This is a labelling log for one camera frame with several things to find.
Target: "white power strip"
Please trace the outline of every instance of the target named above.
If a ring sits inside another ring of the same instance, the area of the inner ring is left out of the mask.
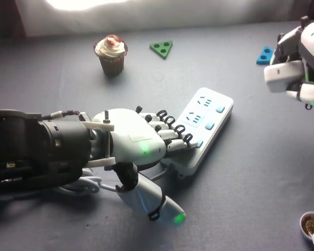
[[[208,88],[199,89],[173,124],[183,124],[186,131],[182,135],[191,133],[198,140],[197,147],[161,162],[172,166],[180,176],[193,175],[229,118],[233,104],[234,101],[225,95]]]

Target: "spoon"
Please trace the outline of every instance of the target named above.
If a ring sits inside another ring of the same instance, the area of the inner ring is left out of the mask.
[[[314,221],[309,220],[306,222],[306,229],[312,238],[313,244],[314,244]]]

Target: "white frosting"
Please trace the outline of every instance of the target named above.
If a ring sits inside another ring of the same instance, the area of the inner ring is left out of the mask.
[[[125,43],[118,42],[114,38],[105,38],[101,40],[95,47],[95,53],[97,55],[106,56],[109,58],[117,58],[122,56],[125,52]]]

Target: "triangle block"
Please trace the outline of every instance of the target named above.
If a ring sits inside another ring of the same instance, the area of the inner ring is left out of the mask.
[[[273,50],[270,47],[265,46],[263,51],[259,55],[256,61],[256,64],[270,64],[272,55],[273,55]]]
[[[173,41],[164,41],[159,43],[151,43],[150,49],[157,53],[161,58],[166,59],[170,52]]]

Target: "blue button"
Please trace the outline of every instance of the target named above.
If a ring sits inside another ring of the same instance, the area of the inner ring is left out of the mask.
[[[225,110],[224,106],[219,106],[218,108],[216,108],[215,111],[217,111],[218,113],[222,113]]]
[[[214,126],[214,123],[208,122],[207,125],[205,126],[205,128],[207,130],[211,130],[213,128],[213,126]]]
[[[198,144],[197,144],[196,148],[200,148],[202,144],[203,144],[203,140],[198,140]]]

